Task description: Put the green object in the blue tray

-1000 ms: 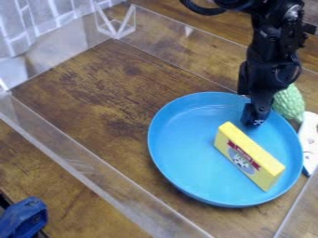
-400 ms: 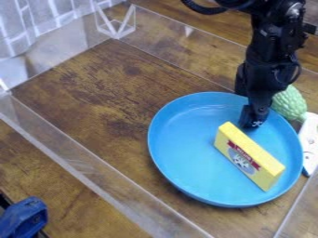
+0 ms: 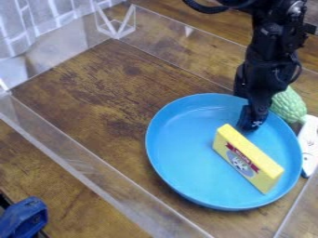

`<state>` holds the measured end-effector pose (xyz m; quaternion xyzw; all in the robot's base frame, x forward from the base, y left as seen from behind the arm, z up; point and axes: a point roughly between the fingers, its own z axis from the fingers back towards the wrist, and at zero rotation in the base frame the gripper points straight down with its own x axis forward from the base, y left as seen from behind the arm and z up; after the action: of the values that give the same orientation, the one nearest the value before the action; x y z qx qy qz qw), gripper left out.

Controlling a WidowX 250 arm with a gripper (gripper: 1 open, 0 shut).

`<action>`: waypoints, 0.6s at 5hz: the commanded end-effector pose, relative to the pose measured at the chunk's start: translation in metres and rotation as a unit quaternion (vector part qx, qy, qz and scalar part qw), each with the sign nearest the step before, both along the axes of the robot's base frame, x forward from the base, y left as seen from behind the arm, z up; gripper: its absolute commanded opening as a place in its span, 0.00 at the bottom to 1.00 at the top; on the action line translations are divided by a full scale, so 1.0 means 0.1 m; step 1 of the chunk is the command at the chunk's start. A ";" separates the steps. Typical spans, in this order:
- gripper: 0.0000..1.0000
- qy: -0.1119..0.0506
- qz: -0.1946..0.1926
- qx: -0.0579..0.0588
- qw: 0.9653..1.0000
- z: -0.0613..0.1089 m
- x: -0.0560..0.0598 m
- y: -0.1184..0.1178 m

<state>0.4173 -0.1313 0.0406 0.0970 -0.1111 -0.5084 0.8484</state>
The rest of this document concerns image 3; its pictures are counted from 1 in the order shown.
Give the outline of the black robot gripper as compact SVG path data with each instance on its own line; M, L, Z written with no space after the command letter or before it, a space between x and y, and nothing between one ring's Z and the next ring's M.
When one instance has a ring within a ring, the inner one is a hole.
M263 125L273 96L285 91L302 72L297 53L265 60L250 47L243 63L238 66L234 95L249 100L240 110L238 128L255 131Z

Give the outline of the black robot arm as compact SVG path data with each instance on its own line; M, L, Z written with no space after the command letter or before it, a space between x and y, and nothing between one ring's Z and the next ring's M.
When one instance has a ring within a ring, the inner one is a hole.
M307 0L216 1L220 4L208 7L195 0L183 0L203 14L238 9L253 16L253 40L234 83L234 94L249 100L240 110L238 127L253 131L267 119L274 95L287 89L302 72L297 49L309 38Z

